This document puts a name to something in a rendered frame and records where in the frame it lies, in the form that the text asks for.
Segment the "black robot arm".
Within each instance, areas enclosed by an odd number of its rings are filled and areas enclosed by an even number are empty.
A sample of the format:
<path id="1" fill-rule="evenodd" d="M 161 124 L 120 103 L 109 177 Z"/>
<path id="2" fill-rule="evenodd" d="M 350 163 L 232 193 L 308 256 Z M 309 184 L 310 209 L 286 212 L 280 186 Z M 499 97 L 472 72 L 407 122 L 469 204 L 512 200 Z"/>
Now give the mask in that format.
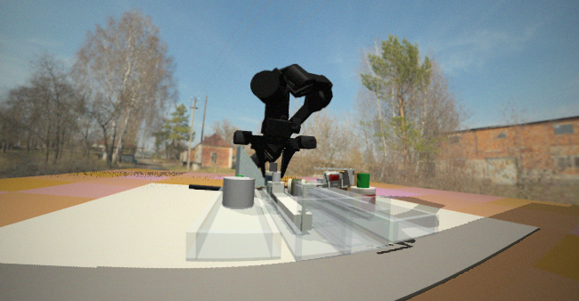
<path id="1" fill-rule="evenodd" d="M 284 136 L 299 134 L 301 125 L 313 113 L 330 104 L 333 97 L 332 82 L 324 75 L 308 73 L 298 64 L 288 67 L 257 72 L 250 81 L 252 93 L 265 104 L 265 110 L 271 108 L 289 111 L 290 94 L 294 97 L 306 97 L 303 106 L 290 120 L 268 117 L 266 112 L 261 126 L 261 134 Z M 282 154 L 285 145 L 266 144 L 265 163 L 274 163 Z M 267 153 L 267 152 L 268 153 Z M 272 157 L 272 158 L 271 158 Z"/>

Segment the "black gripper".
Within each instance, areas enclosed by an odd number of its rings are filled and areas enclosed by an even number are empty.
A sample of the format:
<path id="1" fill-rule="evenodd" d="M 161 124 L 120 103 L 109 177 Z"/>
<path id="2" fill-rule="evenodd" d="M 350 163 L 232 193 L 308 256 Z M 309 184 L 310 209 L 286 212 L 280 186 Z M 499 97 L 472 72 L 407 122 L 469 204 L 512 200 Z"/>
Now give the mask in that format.
<path id="1" fill-rule="evenodd" d="M 277 109 L 271 108 L 266 109 L 268 117 L 275 117 L 279 119 L 287 119 L 289 120 L 289 112 L 284 109 Z M 266 139 L 266 138 L 273 138 L 273 139 Z M 281 140 L 278 140 L 281 139 Z M 261 169 L 262 176 L 265 177 L 265 147 L 263 146 L 264 143 L 266 144 L 279 144 L 285 145 L 285 149 L 282 151 L 282 158 L 281 158 L 281 179 L 284 177 L 288 164 L 296 151 L 300 151 L 300 149 L 316 149 L 317 141 L 314 136 L 305 136 L 300 135 L 296 138 L 285 138 L 284 136 L 271 136 L 267 133 L 263 133 L 263 135 L 252 135 L 252 131 L 242 131 L 236 130 L 233 134 L 233 143 L 234 144 L 241 144 L 241 145 L 249 145 L 251 144 L 250 148 L 255 151 L 257 155 L 257 159 L 259 162 L 259 166 Z"/>

